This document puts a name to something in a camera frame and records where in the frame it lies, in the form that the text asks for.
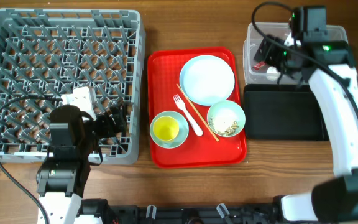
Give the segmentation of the white tissue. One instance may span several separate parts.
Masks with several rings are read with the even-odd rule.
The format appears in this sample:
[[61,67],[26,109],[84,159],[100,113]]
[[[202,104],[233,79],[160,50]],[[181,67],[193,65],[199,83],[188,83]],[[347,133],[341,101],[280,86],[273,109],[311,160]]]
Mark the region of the white tissue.
[[267,69],[267,80],[276,82],[280,77],[281,73],[273,66]]

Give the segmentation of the green bowl with leftovers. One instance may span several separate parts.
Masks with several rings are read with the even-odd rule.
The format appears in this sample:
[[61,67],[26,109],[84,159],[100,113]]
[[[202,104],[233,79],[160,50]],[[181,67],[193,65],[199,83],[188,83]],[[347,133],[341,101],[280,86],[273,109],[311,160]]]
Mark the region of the green bowl with leftovers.
[[209,108],[207,122],[214,134],[229,138],[238,135],[244,129],[246,116],[239,104],[224,100]]

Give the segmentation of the yellow plastic cup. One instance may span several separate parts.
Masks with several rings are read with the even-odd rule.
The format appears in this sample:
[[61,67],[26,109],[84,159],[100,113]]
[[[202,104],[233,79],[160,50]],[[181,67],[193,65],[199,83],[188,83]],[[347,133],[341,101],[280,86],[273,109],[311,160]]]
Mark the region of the yellow plastic cup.
[[162,116],[155,120],[152,132],[161,141],[172,141],[179,133],[179,125],[171,116]]

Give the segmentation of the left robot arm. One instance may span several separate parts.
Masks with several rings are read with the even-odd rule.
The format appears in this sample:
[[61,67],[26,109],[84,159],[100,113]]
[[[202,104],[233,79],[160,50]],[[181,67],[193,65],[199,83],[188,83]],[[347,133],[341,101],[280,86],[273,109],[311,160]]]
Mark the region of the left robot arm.
[[107,200],[85,200],[83,192],[93,166],[89,155],[101,152],[100,139],[126,131],[124,115],[122,106],[94,118],[72,105],[50,113],[52,142],[36,175],[38,223],[119,223]]

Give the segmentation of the rice and peanut scraps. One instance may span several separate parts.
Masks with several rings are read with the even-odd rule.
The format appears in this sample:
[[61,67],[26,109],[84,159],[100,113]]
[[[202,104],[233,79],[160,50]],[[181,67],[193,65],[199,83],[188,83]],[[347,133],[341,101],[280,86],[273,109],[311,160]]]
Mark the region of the rice and peanut scraps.
[[209,120],[211,129],[220,136],[231,136],[239,128],[238,122],[230,116],[216,114]]

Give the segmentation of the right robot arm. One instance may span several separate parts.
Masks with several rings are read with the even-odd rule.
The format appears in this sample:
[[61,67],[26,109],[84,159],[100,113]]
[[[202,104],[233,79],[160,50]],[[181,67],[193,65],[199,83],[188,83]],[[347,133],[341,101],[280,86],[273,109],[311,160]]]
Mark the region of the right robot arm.
[[291,9],[293,43],[264,34],[255,60],[282,75],[301,75],[321,109],[333,154],[334,178],[302,194],[279,198],[285,222],[358,220],[358,82],[352,50],[331,40],[324,6]]

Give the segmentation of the red snack wrapper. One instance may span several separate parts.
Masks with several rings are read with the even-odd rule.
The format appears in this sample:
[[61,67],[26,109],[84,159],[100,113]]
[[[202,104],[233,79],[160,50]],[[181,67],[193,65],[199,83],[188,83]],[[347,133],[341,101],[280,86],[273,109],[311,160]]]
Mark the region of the red snack wrapper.
[[265,65],[265,62],[259,62],[259,63],[255,64],[255,65],[253,66],[253,69],[254,69],[254,70],[259,70],[259,69],[262,68],[264,65]]

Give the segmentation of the light blue bowl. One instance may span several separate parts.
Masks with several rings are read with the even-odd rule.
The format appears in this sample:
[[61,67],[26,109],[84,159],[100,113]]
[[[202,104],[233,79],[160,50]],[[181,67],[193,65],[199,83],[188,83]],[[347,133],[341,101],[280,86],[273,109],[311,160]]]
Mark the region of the light blue bowl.
[[[176,121],[178,122],[180,130],[179,130],[178,136],[172,141],[168,141],[168,142],[161,141],[161,140],[157,139],[157,137],[152,132],[152,128],[153,128],[155,120],[162,116],[171,116],[172,118],[176,119]],[[188,137],[188,133],[189,133],[189,126],[188,126],[187,120],[180,113],[178,113],[176,111],[163,111],[163,112],[159,113],[152,120],[152,122],[150,124],[150,136],[151,136],[153,142],[156,143],[156,145],[158,145],[164,149],[174,149],[176,147],[181,146],[186,141],[186,139]]]

